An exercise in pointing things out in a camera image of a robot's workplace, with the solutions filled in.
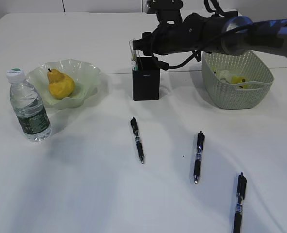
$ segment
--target yellow pear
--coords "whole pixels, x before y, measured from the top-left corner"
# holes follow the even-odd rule
[[[56,69],[48,69],[47,77],[49,80],[48,90],[57,99],[68,97],[75,89],[74,80]]]

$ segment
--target green plastic basket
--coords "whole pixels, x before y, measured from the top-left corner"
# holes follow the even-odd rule
[[[248,89],[242,84],[228,84],[217,78],[215,72],[228,70],[245,77]],[[223,109],[247,109],[255,107],[266,96],[274,82],[268,67],[253,52],[241,56],[203,53],[203,82],[216,106]]]

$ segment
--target pen grip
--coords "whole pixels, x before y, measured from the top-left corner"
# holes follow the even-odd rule
[[[241,213],[236,212],[235,213],[235,218],[234,218],[233,233],[240,233],[241,219],[242,219]]]
[[[200,170],[201,170],[201,161],[200,160],[195,160],[195,164],[194,164],[194,176],[200,175]]]
[[[137,143],[137,149],[138,149],[139,157],[144,157],[144,153],[143,153],[143,148],[142,148],[141,142]]]

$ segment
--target bottle cap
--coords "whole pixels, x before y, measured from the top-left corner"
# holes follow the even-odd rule
[[[19,68],[11,69],[6,74],[8,82],[13,83],[21,83],[26,79],[26,75],[23,70]]]

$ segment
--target black pen holder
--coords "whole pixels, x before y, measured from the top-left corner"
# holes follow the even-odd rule
[[[161,71],[151,57],[138,57],[138,70],[133,70],[133,99],[158,100]]]

